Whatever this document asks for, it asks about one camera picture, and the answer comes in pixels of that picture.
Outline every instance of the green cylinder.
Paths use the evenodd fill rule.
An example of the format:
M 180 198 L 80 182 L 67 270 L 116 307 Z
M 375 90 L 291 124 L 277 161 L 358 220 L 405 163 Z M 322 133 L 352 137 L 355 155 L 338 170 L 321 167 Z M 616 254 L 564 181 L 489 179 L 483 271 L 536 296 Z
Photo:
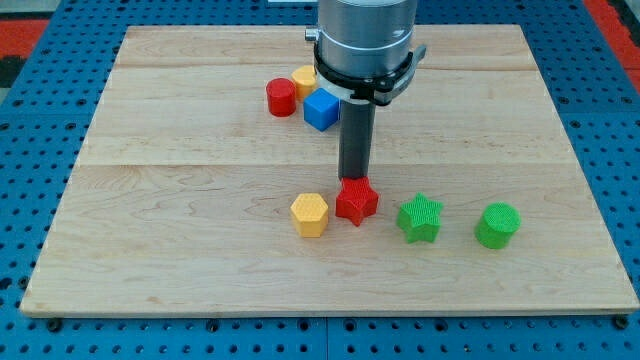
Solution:
M 489 249 L 502 249 L 520 228 L 518 210 L 507 203 L 487 206 L 476 225 L 476 239 Z

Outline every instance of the blue pegboard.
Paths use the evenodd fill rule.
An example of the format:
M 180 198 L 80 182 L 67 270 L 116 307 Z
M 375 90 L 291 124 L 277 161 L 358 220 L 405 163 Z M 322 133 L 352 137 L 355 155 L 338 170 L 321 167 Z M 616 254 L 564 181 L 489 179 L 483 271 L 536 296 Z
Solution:
M 520 24 L 636 291 L 640 99 L 579 0 L 430 0 Z M 640 317 L 32 320 L 17 310 L 128 25 L 313 24 L 265 0 L 64 0 L 0 106 L 0 359 L 635 358 Z

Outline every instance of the red cylinder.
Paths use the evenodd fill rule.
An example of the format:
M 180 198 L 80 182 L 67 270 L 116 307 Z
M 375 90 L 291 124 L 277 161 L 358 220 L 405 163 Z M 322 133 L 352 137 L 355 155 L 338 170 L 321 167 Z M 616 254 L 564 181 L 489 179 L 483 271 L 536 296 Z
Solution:
M 267 103 L 274 116 L 285 117 L 296 111 L 296 86 L 289 79 L 277 78 L 267 84 Z

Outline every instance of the yellow block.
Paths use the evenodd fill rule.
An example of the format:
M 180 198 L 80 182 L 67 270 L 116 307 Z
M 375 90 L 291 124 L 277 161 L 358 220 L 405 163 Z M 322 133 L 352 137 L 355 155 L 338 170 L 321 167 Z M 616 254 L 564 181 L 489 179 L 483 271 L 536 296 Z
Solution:
M 293 83 L 296 84 L 296 98 L 304 101 L 316 89 L 316 70 L 313 65 L 299 67 L 291 74 Z
M 320 194 L 300 194 L 291 204 L 293 227 L 302 237 L 320 237 L 329 223 L 329 206 Z

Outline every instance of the block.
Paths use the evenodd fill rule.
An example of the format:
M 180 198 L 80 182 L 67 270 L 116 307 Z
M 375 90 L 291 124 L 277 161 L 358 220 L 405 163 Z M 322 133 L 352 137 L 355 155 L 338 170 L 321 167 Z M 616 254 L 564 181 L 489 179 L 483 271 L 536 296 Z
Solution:
M 400 206 L 396 224 L 405 232 L 408 243 L 416 241 L 434 242 L 440 230 L 442 203 L 429 200 L 417 193 L 412 201 Z
M 316 69 L 313 65 L 299 67 L 291 74 L 291 79 L 296 86 L 298 101 L 304 101 L 316 89 Z
M 269 112 L 273 116 L 286 117 L 296 111 L 296 87 L 291 80 L 273 79 L 266 90 Z
M 476 239 L 489 249 L 502 249 L 520 228 L 520 214 L 507 203 L 493 203 L 484 210 L 475 228 Z
M 320 237 L 329 223 L 329 206 L 320 194 L 298 195 L 290 212 L 293 227 L 304 238 Z
M 368 177 L 342 178 L 342 191 L 336 198 L 336 216 L 351 220 L 360 226 L 365 217 L 378 210 L 378 193 L 369 185 Z
M 340 118 L 340 99 L 318 89 L 304 100 L 304 121 L 319 131 L 327 130 Z

